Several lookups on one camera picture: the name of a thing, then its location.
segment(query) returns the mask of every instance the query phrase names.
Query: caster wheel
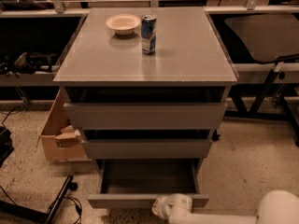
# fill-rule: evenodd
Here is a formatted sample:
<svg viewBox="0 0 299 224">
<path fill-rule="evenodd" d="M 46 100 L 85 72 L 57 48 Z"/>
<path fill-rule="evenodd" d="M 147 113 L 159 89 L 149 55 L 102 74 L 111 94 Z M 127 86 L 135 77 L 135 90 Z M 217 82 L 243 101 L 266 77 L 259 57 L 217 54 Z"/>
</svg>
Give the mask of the caster wheel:
<svg viewBox="0 0 299 224">
<path fill-rule="evenodd" d="M 77 183 L 70 183 L 69 184 L 69 189 L 70 190 L 77 190 L 78 184 Z"/>
</svg>

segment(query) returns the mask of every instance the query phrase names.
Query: drawer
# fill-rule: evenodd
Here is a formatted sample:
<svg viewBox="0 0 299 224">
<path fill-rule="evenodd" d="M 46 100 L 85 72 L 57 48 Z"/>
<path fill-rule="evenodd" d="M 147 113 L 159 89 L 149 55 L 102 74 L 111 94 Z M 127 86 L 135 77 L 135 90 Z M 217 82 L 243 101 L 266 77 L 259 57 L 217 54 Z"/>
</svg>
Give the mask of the drawer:
<svg viewBox="0 0 299 224">
<path fill-rule="evenodd" d="M 159 195 L 188 194 L 193 207 L 204 207 L 191 160 L 97 160 L 100 190 L 88 196 L 92 208 L 151 208 Z"/>
<path fill-rule="evenodd" d="M 65 104 L 71 123 L 83 130 L 216 129 L 226 103 Z"/>
<path fill-rule="evenodd" d="M 208 131 L 85 131 L 82 145 L 90 159 L 205 158 Z"/>
</svg>

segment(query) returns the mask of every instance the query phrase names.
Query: white bowl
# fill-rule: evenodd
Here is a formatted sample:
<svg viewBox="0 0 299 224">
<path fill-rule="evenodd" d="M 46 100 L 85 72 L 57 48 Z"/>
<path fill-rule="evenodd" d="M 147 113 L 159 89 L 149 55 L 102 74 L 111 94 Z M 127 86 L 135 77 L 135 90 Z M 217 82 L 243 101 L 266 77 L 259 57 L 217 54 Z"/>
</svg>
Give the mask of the white bowl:
<svg viewBox="0 0 299 224">
<path fill-rule="evenodd" d="M 140 24 L 140 19 L 131 14 L 115 15 L 107 19 L 107 27 L 118 35 L 129 35 Z"/>
</svg>

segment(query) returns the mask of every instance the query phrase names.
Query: brown box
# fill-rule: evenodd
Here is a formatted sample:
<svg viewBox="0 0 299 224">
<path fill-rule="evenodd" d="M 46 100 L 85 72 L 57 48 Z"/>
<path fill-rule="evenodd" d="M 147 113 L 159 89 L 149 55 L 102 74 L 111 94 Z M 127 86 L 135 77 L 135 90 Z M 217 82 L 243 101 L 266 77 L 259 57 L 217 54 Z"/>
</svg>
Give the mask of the brown box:
<svg viewBox="0 0 299 224">
<path fill-rule="evenodd" d="M 70 122 L 64 112 L 64 97 L 58 92 L 50 110 L 47 122 L 40 135 L 46 160 L 84 161 L 87 160 L 81 136 L 70 129 Z"/>
</svg>

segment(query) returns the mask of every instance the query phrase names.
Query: blue can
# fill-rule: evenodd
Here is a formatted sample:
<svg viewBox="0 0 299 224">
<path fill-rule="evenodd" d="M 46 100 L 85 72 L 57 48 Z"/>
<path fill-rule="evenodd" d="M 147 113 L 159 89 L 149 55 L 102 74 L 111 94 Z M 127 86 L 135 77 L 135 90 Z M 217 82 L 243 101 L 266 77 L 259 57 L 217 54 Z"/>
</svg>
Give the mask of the blue can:
<svg viewBox="0 0 299 224">
<path fill-rule="evenodd" d="M 156 50 L 156 25 L 157 16 L 145 14 L 141 18 L 141 43 L 142 52 L 151 54 Z"/>
</svg>

